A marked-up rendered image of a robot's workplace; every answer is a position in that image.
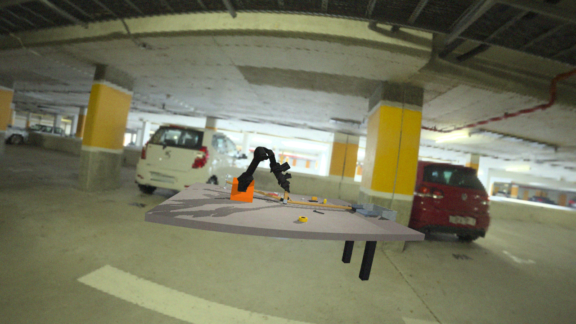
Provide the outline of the long wooden-handled scraper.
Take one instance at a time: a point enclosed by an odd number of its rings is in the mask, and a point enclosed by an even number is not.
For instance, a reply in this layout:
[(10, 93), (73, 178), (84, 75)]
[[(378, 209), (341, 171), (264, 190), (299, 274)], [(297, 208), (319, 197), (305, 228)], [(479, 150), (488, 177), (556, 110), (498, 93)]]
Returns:
[[(328, 204), (316, 204), (316, 203), (307, 203), (307, 202), (299, 202), (299, 201), (292, 201), (291, 199), (288, 200), (288, 192), (284, 192), (283, 197), (283, 204), (292, 203), (292, 204), (300, 204), (300, 205), (308, 205), (308, 206), (319, 206), (319, 207), (329, 207), (329, 208), (342, 208), (342, 209), (350, 209), (351, 211), (356, 212), (356, 208), (351, 206), (335, 206), (335, 205), (328, 205)], [(289, 197), (290, 198), (290, 197)]]

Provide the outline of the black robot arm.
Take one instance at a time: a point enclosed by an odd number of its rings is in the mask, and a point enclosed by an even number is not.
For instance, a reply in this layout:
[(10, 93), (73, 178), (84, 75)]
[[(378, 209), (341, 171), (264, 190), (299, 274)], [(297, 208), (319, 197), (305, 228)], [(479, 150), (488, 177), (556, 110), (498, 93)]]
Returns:
[[(245, 192), (247, 190), (248, 186), (254, 179), (252, 175), (254, 174), (258, 164), (261, 161), (267, 159), (270, 160), (270, 167), (271, 167), (270, 172), (271, 173), (273, 172), (275, 177), (281, 175), (282, 172), (285, 172), (286, 170), (291, 168), (287, 162), (282, 165), (280, 165), (279, 162), (276, 162), (275, 154), (271, 149), (267, 149), (264, 146), (258, 146), (254, 151), (254, 159), (252, 160), (249, 168), (247, 168), (247, 171), (242, 173), (242, 175), (240, 175), (240, 177), (237, 178), (238, 192)], [(285, 175), (283, 175), (284, 181), (289, 178), (292, 178), (291, 174), (286, 173)]]

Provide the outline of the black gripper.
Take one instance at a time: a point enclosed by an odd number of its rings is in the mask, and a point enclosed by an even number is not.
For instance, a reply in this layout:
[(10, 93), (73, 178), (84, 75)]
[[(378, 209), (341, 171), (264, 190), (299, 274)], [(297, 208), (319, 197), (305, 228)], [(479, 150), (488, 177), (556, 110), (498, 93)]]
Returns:
[(283, 174), (277, 176), (276, 179), (278, 180), (279, 186), (280, 186), (280, 184), (281, 184), (281, 187), (282, 187), (283, 189), (285, 189), (288, 193), (290, 193), (289, 187), (288, 187), (288, 185), (290, 184), (290, 182), (287, 181), (287, 180), (284, 181)]

